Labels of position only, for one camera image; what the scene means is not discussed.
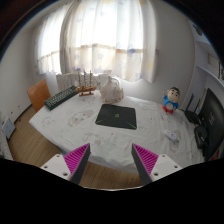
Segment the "figurine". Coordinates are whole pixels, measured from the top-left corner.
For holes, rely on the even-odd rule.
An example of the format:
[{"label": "figurine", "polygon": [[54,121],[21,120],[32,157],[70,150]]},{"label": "figurine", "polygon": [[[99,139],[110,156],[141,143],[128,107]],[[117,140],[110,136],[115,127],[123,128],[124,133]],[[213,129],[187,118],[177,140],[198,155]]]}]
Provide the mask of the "figurine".
[{"label": "figurine", "polygon": [[167,95],[165,95],[165,92],[163,92],[162,97],[165,100],[162,109],[165,112],[172,114],[178,108],[178,100],[180,98],[179,89],[172,87],[171,89],[167,90]]},{"label": "figurine", "polygon": [[117,83],[112,82],[111,76],[100,90],[101,97],[104,103],[117,103],[124,97],[123,88],[121,89]]}]

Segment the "window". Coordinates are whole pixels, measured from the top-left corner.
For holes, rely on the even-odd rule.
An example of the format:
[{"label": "window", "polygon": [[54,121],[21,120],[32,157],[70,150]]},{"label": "window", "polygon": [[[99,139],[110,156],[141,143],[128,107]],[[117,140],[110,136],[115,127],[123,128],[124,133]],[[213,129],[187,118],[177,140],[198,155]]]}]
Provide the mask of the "window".
[{"label": "window", "polygon": [[[91,70],[95,75],[110,73],[128,81],[153,81],[157,29],[149,0],[74,1],[60,29],[69,6],[63,12],[57,10],[60,20],[54,12],[40,27],[40,72]],[[60,63],[59,52],[63,54]]]}]

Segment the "toy figure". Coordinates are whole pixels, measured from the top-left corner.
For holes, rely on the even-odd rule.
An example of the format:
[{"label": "toy figure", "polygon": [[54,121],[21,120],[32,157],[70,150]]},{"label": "toy figure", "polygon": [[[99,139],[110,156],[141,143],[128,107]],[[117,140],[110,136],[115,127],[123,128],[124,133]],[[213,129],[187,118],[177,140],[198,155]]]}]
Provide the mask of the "toy figure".
[{"label": "toy figure", "polygon": [[180,98],[180,91],[176,87],[172,87],[170,90],[167,90],[167,95],[163,92],[162,95],[165,100],[162,106],[162,109],[172,114],[178,108],[178,100]]}]

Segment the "pink stripe object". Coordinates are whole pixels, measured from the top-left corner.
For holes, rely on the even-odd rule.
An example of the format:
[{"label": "pink stripe object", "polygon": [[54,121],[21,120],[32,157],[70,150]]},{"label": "pink stripe object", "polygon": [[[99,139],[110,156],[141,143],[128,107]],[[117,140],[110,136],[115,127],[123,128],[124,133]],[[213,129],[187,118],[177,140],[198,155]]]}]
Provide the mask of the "pink stripe object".
[{"label": "pink stripe object", "polygon": [[71,175],[76,171],[77,167],[79,166],[79,163],[82,160],[82,157],[84,156],[88,146],[89,144],[83,145],[64,155],[64,160],[71,172]]},{"label": "pink stripe object", "polygon": [[159,156],[139,145],[136,145],[136,144],[133,144],[133,145],[135,147],[136,152],[138,153],[138,156],[143,166],[145,167],[145,170],[147,171],[148,175],[150,175]]}]

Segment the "monitor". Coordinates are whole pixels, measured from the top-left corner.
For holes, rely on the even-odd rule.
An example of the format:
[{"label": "monitor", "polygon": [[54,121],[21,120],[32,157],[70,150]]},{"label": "monitor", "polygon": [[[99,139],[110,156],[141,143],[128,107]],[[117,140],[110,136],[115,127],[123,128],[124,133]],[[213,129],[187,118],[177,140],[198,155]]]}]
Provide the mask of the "monitor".
[{"label": "monitor", "polygon": [[224,139],[224,109],[209,88],[198,116],[208,132],[208,144],[204,147],[205,161],[208,161],[216,153]]}]

